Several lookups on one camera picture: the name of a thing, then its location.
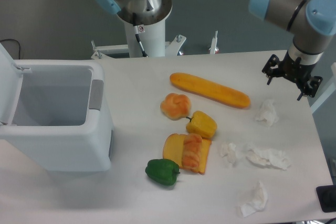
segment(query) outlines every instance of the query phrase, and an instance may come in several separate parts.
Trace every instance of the white paper napkin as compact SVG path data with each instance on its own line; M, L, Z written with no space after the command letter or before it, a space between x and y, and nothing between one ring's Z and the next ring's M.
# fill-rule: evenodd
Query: white paper napkin
M251 199L240 206L243 217L247 217L257 211L263 211L268 195L266 189L261 181L258 181L256 187L251 192Z
M253 164L267 168L275 167L282 170L287 170L287 168L291 165L291 161L284 151L271 148L251 148L248 151L246 158Z
M234 143L223 142L219 150L221 157L227 156L227 160L234 164L237 161L236 145Z
M255 117L255 120L265 121L266 125L269 127L271 127L274 123L278 122L279 117L277 115L277 112L275 111L273 103L274 103L273 99L265 100L261 104L260 109Z

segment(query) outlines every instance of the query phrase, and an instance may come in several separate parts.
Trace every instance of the green bell pepper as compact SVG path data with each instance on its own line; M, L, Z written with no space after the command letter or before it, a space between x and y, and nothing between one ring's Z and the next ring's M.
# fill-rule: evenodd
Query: green bell pepper
M152 180L165 186L176 183L179 165L170 159L152 159L148 162L145 172Z

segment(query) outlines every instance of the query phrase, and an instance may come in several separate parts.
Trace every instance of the white trash bin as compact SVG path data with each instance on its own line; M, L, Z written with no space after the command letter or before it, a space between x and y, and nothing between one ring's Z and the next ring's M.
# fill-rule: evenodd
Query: white trash bin
M47 170L111 166L113 123L93 60L13 60L0 44L0 139Z

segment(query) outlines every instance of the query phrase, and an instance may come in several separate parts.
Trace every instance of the white table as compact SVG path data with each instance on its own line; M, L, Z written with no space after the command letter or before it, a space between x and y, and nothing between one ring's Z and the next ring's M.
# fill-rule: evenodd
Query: white table
M115 124L112 167L106 173L48 173L7 142L0 141L0 223L274 223L329 219L315 188L332 181L306 98L285 79L267 86L261 70L271 54L285 51L97 60L105 69L105 95ZM169 76L187 72L250 96L247 110L234 109L173 87ZM144 169L162 157L166 138L185 133L187 119L171 121L160 111L170 92L185 93L192 111L213 117L213 138L205 175L182 171L172 188L150 181ZM273 127L254 116L273 98L280 120ZM218 151L222 141L237 145L231 167ZM287 152L287 171L253 166L248 143ZM269 195L266 209L239 216L239 199L261 180Z

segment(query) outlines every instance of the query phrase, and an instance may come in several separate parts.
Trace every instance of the gray wall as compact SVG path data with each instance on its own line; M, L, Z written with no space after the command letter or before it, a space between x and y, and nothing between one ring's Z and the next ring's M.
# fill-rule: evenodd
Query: gray wall
M187 37L185 54L206 54L218 30L220 52L287 49L292 35L250 15L248 1L173 0L173 10L166 21L166 40L182 34ZM89 59L92 39L96 46L126 44L121 22L105 13L94 0L0 0L0 8L0 39L19 40L25 59ZM14 43L3 45L17 58ZM328 80L335 52L336 39L313 74ZM336 156L335 104L333 95L314 114L327 157Z

